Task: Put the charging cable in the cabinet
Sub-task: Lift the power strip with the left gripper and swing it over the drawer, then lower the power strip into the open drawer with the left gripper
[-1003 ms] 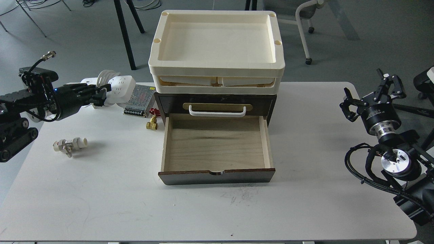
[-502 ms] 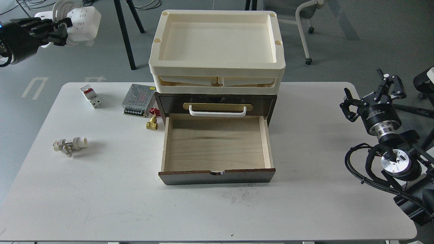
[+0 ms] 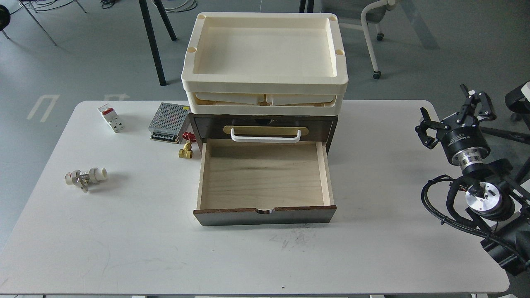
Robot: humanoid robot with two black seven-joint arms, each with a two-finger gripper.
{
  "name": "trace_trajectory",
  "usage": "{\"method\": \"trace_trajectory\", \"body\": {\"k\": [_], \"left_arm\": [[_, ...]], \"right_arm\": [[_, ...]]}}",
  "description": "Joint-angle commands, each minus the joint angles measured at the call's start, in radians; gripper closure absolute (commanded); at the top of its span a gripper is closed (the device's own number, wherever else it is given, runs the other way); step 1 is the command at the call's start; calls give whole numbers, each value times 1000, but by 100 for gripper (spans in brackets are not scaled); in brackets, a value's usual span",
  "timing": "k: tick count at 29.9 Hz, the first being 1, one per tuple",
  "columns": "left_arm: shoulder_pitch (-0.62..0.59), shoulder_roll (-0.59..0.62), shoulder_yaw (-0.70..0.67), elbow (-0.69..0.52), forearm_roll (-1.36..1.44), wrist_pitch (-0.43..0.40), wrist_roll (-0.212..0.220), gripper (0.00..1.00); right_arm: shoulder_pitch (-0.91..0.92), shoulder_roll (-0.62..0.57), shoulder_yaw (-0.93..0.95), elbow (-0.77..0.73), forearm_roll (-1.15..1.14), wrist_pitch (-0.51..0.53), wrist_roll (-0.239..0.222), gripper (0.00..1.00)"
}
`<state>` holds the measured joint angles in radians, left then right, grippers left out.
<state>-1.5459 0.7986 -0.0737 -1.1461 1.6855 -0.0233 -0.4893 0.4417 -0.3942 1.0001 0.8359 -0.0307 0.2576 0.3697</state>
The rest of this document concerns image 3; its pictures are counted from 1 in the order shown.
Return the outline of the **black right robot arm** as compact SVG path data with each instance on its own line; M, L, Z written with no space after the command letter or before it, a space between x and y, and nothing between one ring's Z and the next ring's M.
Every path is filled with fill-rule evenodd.
M483 249L511 275L529 272L529 192L522 187L529 162L514 178L509 160L484 162L491 151L484 134L524 144L529 134L480 127L496 119L491 99L464 84L461 89L464 104L440 122L420 109L423 118L415 130L422 144L428 149L441 144L448 162L462 170L456 179L444 174L428 181L422 204L441 224L481 237Z

